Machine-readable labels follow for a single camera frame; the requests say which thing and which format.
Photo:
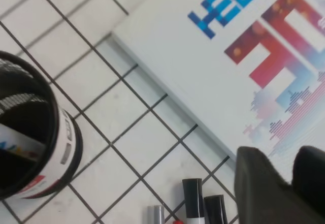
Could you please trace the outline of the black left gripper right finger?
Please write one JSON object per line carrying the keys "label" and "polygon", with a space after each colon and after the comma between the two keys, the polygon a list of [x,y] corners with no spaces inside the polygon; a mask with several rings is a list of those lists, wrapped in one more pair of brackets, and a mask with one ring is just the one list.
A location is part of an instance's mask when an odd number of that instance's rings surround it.
{"label": "black left gripper right finger", "polygon": [[303,146],[296,155],[292,187],[317,213],[324,215],[324,151]]}

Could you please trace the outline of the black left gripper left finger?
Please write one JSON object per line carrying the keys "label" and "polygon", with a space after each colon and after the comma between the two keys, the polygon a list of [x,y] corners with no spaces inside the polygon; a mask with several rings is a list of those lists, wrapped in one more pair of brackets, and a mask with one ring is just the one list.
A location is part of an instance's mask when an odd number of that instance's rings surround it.
{"label": "black left gripper left finger", "polygon": [[240,223],[324,223],[257,148],[238,148],[234,190]]}

